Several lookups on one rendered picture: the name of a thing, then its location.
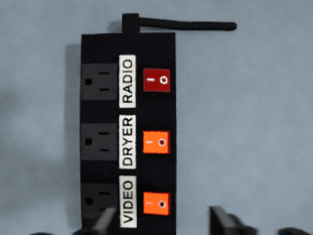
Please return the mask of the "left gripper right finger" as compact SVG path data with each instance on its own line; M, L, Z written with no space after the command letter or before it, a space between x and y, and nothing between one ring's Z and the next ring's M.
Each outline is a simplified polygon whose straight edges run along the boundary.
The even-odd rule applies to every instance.
M241 225L234 215L224 213L220 206L207 206L206 235L255 235L255 229L249 226ZM273 231L273 235L309 234L292 227L281 227L275 229Z

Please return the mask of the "black power strip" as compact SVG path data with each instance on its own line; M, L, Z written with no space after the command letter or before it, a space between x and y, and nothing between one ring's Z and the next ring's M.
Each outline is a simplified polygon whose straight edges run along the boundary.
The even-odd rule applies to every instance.
M176 235L176 32L236 30L122 14L121 33L81 34L81 226L122 208L123 235Z

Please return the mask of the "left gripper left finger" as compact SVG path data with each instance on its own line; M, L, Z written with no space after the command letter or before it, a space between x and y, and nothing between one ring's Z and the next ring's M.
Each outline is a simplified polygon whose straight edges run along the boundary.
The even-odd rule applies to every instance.
M78 230L74 235L123 235L122 208L109 208L105 216L95 218L89 227L93 228ZM52 232L38 232L32 235L57 234Z

